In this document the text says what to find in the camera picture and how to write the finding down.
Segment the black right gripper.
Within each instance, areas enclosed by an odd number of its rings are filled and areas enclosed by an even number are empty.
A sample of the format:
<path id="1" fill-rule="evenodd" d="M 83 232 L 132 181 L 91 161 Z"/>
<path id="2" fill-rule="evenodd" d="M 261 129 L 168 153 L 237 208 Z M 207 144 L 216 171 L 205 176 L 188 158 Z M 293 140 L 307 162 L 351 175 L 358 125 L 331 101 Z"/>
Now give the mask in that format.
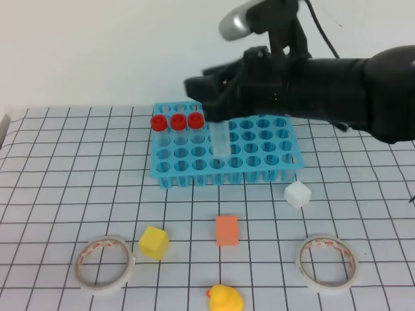
<path id="1" fill-rule="evenodd" d="M 185 92 L 201 103 L 208 122 L 288 115 L 285 60 L 285 56 L 273 59 L 267 47 L 252 47 L 238 60 L 203 69 L 203 76 L 186 79 Z M 226 82 L 209 75 L 226 76 Z"/>

